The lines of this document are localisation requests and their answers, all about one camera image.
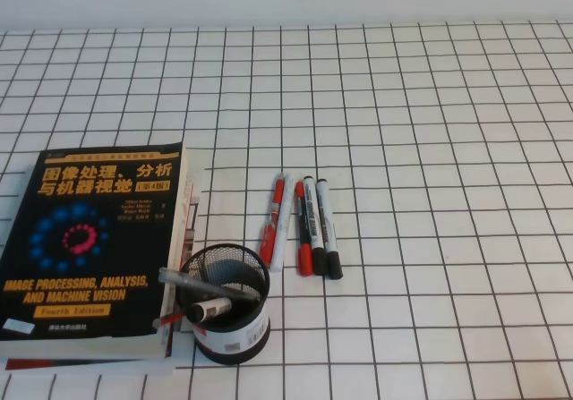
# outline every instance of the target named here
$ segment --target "black book cover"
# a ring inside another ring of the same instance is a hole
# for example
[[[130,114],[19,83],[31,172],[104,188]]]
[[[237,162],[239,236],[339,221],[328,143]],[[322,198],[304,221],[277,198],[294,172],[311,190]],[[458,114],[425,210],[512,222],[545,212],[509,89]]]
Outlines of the black book cover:
[[[0,259],[0,341],[155,333],[182,150],[39,154]]]

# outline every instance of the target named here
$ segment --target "black mesh pen holder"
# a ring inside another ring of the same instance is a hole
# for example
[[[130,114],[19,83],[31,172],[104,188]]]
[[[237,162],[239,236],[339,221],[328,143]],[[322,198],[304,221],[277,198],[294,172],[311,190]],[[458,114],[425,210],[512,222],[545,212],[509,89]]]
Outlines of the black mesh pen holder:
[[[230,312],[192,324],[197,346],[212,361],[239,364],[251,360],[267,344],[270,334],[266,305],[269,271],[257,253],[241,245],[218,243],[195,253],[181,271],[195,279],[234,288],[257,299],[232,301]],[[193,303],[217,297],[180,287],[176,288],[175,294],[183,310]]]

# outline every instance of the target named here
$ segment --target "red marker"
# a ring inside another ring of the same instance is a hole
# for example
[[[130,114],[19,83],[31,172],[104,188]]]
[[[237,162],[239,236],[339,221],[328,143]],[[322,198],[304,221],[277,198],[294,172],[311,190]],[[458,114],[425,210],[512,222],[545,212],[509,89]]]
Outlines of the red marker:
[[[311,233],[306,220],[306,203],[304,202],[304,185],[302,182],[296,183],[295,195],[298,200],[298,231],[301,246],[298,249],[298,272],[302,277],[312,275],[312,249]]]
[[[277,235],[278,211],[280,210],[280,202],[283,200],[284,189],[285,177],[281,174],[275,184],[275,193],[272,196],[272,204],[270,205],[269,222],[265,226],[261,248],[259,249],[259,256],[267,267],[270,266],[272,261],[272,251],[275,247],[275,236]]]
[[[182,312],[176,313],[169,313],[168,315],[164,315],[161,318],[155,318],[151,325],[153,328],[160,328],[161,326],[165,326],[167,324],[171,324],[172,322],[177,322],[179,319],[182,319],[185,316]]]

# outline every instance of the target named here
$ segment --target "marker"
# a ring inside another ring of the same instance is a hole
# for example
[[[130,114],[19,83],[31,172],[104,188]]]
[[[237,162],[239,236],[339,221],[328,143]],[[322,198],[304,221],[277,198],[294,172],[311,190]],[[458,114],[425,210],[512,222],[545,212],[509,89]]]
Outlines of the marker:
[[[159,282],[163,284],[177,285],[186,290],[192,290],[196,294],[204,296],[216,295],[230,300],[257,302],[259,299],[245,291],[236,290],[230,286],[210,284],[209,282],[195,279],[188,273],[173,270],[171,268],[159,268]]]
[[[280,210],[280,201],[283,199],[284,189],[285,177],[281,174],[275,184],[275,192],[272,196],[272,203],[270,204],[269,222],[265,226],[265,231],[262,234],[261,248],[259,249],[259,257],[261,257],[261,260],[267,267],[270,266],[270,262],[272,261],[272,251],[277,235],[278,212]]]
[[[153,322],[151,322],[151,326],[153,328],[160,328],[161,326],[166,326],[167,324],[177,322],[178,320],[182,319],[184,316],[185,316],[185,314],[182,312],[170,313],[168,315],[164,315],[161,318],[155,318],[153,320]]]
[[[206,302],[197,302],[189,306],[186,312],[191,322],[203,322],[207,319],[223,315],[231,310],[231,301],[226,297],[207,300]]]
[[[304,184],[296,183],[296,199],[298,200],[298,231],[301,246],[298,248],[298,272],[302,277],[312,275],[311,234],[306,219],[306,205],[304,203]]]
[[[319,198],[319,212],[321,213],[321,230],[326,249],[326,257],[329,263],[330,279],[340,279],[342,266],[340,266],[340,256],[338,255],[337,236],[332,221],[332,209],[329,203],[329,183],[326,179],[320,179],[316,185],[316,192]]]
[[[294,194],[295,178],[291,174],[287,174],[285,176],[285,190],[283,190],[283,200],[280,203],[280,213],[278,214],[275,247],[272,251],[272,261],[270,263],[269,269],[271,272],[280,272],[283,269],[285,246],[287,246],[288,227],[290,225],[290,212],[293,209]]]
[[[304,201],[306,203],[308,230],[311,234],[312,269],[314,270],[314,275],[326,275],[328,264],[322,241],[321,221],[316,211],[318,208],[316,183],[312,176],[304,178]]]

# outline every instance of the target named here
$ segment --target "white grid paper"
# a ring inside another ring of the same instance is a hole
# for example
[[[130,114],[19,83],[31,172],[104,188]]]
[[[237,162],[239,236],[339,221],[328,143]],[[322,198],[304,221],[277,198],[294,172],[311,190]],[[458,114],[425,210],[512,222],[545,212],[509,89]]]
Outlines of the white grid paper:
[[[259,356],[171,377],[3,375],[2,399],[570,398],[573,24],[0,32],[0,243],[45,148],[184,139],[195,249],[258,249],[325,177],[345,276],[296,274]]]

